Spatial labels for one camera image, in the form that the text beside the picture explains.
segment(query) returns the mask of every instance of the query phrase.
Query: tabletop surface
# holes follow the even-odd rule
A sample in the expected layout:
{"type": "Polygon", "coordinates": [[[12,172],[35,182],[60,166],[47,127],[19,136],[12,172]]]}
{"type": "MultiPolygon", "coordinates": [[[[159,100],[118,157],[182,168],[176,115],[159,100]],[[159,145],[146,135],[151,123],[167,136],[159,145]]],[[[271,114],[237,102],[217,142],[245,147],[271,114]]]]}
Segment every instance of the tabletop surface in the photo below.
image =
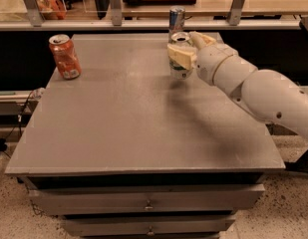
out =
{"type": "Polygon", "coordinates": [[[82,75],[55,71],[7,174],[264,171],[284,167],[264,124],[196,72],[170,76],[167,34],[75,35],[82,75]]]}

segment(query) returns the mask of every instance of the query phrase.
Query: aluminum can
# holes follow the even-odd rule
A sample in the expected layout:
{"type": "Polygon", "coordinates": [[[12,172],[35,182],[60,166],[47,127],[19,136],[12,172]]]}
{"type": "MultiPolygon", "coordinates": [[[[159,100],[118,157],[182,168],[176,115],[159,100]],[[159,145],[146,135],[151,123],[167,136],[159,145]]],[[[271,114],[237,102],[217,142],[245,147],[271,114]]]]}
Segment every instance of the aluminum can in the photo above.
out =
{"type": "Polygon", "coordinates": [[[79,77],[82,74],[82,68],[74,49],[74,43],[70,37],[67,35],[52,36],[49,43],[56,67],[61,76],[66,80],[79,77]]]}
{"type": "MultiPolygon", "coordinates": [[[[170,42],[180,47],[193,47],[190,34],[186,32],[177,32],[173,34],[170,42]]],[[[178,80],[187,79],[192,74],[193,69],[188,70],[172,59],[169,59],[169,64],[171,75],[178,80]]]]}
{"type": "Polygon", "coordinates": [[[183,32],[185,9],[183,6],[171,6],[169,10],[169,41],[177,32],[183,32]]]}

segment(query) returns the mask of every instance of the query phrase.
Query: can lid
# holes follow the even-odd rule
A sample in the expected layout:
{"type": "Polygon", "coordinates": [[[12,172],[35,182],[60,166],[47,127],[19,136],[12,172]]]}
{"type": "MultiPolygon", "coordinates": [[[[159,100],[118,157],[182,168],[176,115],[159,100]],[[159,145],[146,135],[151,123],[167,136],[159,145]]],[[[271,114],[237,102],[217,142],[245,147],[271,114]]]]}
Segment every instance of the can lid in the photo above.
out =
{"type": "Polygon", "coordinates": [[[187,32],[177,32],[177,33],[174,33],[172,36],[171,36],[171,39],[177,43],[177,42],[188,42],[191,40],[191,36],[189,33],[187,32]]]}
{"type": "Polygon", "coordinates": [[[184,13],[185,9],[184,6],[173,5],[170,7],[170,11],[175,13],[184,13]]]}
{"type": "Polygon", "coordinates": [[[53,45],[61,45],[61,44],[65,44],[70,40],[70,37],[68,35],[56,35],[56,36],[52,36],[49,40],[50,44],[53,45]]]}

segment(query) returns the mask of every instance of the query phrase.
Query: drawer front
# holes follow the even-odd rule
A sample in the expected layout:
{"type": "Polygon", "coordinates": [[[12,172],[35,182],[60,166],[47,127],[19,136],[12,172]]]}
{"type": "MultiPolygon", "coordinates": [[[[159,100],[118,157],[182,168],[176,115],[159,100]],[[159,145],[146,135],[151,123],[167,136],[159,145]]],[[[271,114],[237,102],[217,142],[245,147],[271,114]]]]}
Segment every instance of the drawer front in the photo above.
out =
{"type": "MultiPolygon", "coordinates": [[[[93,239],[149,239],[149,235],[105,235],[93,236],[93,239]]],[[[182,233],[182,234],[155,234],[154,239],[219,239],[220,234],[214,232],[206,233],[182,233]]]]}
{"type": "Polygon", "coordinates": [[[64,220],[62,227],[72,236],[141,235],[226,231],[232,215],[157,216],[64,220]]]}
{"type": "Polygon", "coordinates": [[[153,186],[31,190],[30,198],[48,215],[67,215],[247,209],[263,192],[262,184],[153,186]]]}

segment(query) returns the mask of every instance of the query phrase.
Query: red soda can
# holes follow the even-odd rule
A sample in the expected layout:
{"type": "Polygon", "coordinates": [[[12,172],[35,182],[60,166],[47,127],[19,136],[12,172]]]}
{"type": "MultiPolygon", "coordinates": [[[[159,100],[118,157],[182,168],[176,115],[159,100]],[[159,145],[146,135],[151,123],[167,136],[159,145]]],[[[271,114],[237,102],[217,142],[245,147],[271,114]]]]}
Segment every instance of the red soda can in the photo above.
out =
{"type": "Polygon", "coordinates": [[[67,35],[52,36],[49,40],[50,50],[54,55],[56,67],[66,80],[74,79],[82,74],[74,43],[67,35]]]}

